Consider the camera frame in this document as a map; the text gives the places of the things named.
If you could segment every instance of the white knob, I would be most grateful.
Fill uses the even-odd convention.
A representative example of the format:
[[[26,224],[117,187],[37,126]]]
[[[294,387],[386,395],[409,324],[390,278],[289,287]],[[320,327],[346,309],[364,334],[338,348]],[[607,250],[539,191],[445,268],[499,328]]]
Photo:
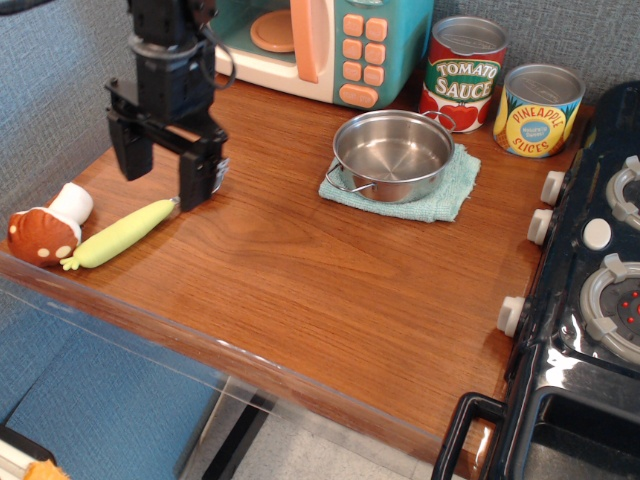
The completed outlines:
[[[602,218],[594,218],[584,228],[582,240],[590,250],[602,250],[611,241],[611,226]]]
[[[513,337],[524,308],[524,297],[504,297],[498,314],[498,330],[507,337]]]
[[[562,182],[564,182],[564,172],[549,172],[547,174],[547,179],[544,181],[544,185],[542,187],[540,200],[553,207],[558,201],[558,195],[560,195]]]
[[[547,231],[549,230],[552,214],[553,210],[536,210],[533,213],[533,218],[529,224],[527,239],[531,240],[536,245],[542,245],[545,237],[547,236]]]

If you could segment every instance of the orange button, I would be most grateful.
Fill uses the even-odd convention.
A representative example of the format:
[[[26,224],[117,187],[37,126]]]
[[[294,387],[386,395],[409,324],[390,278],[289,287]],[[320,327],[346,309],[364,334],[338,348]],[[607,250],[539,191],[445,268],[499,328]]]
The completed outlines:
[[[342,65],[342,76],[352,82],[359,82],[362,78],[362,65],[358,62],[344,62]]]
[[[378,92],[373,88],[346,84],[340,88],[340,98],[349,105],[372,108],[378,101]]]
[[[367,22],[367,38],[382,42],[387,38],[388,24],[384,18],[372,18]]]
[[[364,83],[379,87],[384,83],[384,68],[368,65],[364,69]]]
[[[364,18],[360,15],[353,15],[352,13],[345,15],[342,19],[342,30],[352,37],[361,36],[364,32]]]
[[[374,65],[382,65],[387,57],[387,49],[379,43],[368,43],[364,49],[364,59]]]
[[[347,38],[342,42],[342,54],[352,60],[359,60],[362,58],[362,42]]]

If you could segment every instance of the black cable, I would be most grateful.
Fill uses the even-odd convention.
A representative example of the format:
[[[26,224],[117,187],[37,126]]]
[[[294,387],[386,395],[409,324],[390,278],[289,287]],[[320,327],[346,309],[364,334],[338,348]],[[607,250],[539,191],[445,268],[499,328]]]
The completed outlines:
[[[229,48],[227,48],[227,46],[224,43],[222,43],[222,41],[216,36],[216,34],[213,33],[213,30],[211,30],[209,25],[204,25],[200,29],[200,31],[207,38],[207,40],[209,42],[211,42],[211,44],[214,47],[220,47],[220,49],[224,53],[226,53],[229,56],[229,58],[231,59],[231,74],[229,75],[229,80],[224,85],[217,83],[215,78],[213,78],[211,75],[209,75],[209,72],[207,72],[207,69],[206,69],[206,65],[205,65],[204,59],[200,60],[200,69],[202,70],[202,75],[204,76],[204,78],[211,85],[213,85],[213,87],[216,90],[226,90],[231,85],[233,85],[233,82],[236,81],[236,63],[233,61],[233,56],[231,55],[231,51],[229,51]]]

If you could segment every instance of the microwave window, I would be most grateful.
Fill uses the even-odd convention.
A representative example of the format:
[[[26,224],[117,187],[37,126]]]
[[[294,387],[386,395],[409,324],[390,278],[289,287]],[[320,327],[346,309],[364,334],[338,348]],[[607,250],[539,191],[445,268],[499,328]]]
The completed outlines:
[[[296,62],[289,0],[220,1],[211,27],[227,47]]]

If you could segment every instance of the teal dish cloth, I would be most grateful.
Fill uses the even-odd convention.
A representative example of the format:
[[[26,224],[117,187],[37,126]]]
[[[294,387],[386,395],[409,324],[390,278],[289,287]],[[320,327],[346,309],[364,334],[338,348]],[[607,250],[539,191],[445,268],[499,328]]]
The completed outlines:
[[[330,168],[337,163],[338,160],[334,159]],[[436,220],[453,222],[458,216],[462,203],[473,190],[479,171],[480,160],[469,155],[464,145],[456,144],[453,158],[445,168],[438,188],[414,202],[385,203],[369,200],[358,193],[343,192],[332,187],[326,178],[320,184],[318,193],[322,198],[388,217],[427,223]],[[340,172],[341,169],[335,169],[330,174],[331,180],[340,186],[345,186]]]

